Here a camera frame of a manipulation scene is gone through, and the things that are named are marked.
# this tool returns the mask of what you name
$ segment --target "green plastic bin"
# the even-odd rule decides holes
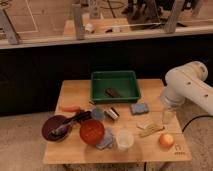
[[[120,97],[110,97],[105,90],[112,88]],[[136,103],[141,98],[134,71],[93,72],[91,78],[91,101],[98,103]]]

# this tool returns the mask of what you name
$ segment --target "metal bar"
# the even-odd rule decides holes
[[[195,7],[192,11],[192,17],[196,17],[199,14],[202,6],[203,6],[203,0],[196,0]]]
[[[6,34],[7,40],[11,45],[19,44],[18,35],[4,9],[0,9],[0,26]]]
[[[89,0],[89,15],[90,19],[101,18],[100,0]]]
[[[169,16],[169,19],[164,26],[164,31],[166,33],[175,32],[178,18],[183,9],[184,2],[185,2],[185,0],[175,0],[173,7],[172,7],[171,14]]]
[[[148,0],[146,2],[146,7],[148,9],[148,15],[151,20],[158,18],[157,5],[155,0]]]
[[[81,4],[72,4],[73,19],[75,25],[75,35],[77,40],[84,39],[85,29],[83,26],[83,18],[81,12]]]

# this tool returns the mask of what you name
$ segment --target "orange bowl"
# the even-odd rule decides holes
[[[98,144],[104,136],[104,125],[95,119],[89,119],[81,123],[80,137],[89,144]]]

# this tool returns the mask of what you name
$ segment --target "maroon bowl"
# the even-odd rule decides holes
[[[46,139],[47,141],[58,141],[64,138],[67,135],[69,129],[67,129],[67,131],[60,136],[53,135],[51,132],[52,130],[58,128],[65,120],[66,117],[63,115],[55,115],[50,117],[42,127],[41,132],[44,139]]]

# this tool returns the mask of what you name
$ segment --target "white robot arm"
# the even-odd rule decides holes
[[[213,89],[203,81],[208,76],[206,66],[198,61],[173,68],[166,73],[167,86],[161,101],[167,108],[177,108],[190,99],[213,115]]]

